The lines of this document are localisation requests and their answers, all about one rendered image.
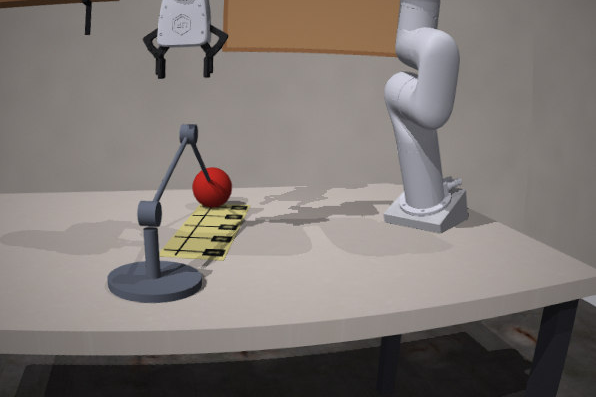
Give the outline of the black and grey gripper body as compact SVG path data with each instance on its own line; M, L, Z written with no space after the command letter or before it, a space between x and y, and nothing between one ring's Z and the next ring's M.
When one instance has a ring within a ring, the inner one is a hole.
M170 48L210 44L210 24L209 0L162 0L157 43Z

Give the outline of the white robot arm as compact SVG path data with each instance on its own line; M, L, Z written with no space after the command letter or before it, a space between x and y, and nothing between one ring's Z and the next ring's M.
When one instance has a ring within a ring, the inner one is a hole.
M404 188L399 205L414 216L441 212L462 184L442 175L437 129L453 110L460 56L454 39L437 30L439 10L440 0L400 0L395 51L418 75L396 73L384 90Z

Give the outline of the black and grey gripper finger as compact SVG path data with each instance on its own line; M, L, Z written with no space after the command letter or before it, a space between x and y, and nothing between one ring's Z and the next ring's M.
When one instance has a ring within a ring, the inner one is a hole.
M200 45L201 48L206 53L206 57L204 57L204 74L205 78L210 77L210 73L213 73L213 57L215 54L223 47L226 40L228 39L228 34L219 30L218 28L210 25L210 32L217 35L219 37L218 42L211 47L208 42L203 45Z
M158 28L143 38L143 41L148 49L148 51L156 58L156 75L158 75L158 79L165 78L165 67L166 67L166 59L164 58L165 53L170 47L162 47L159 46L157 49L152 40L157 37Z

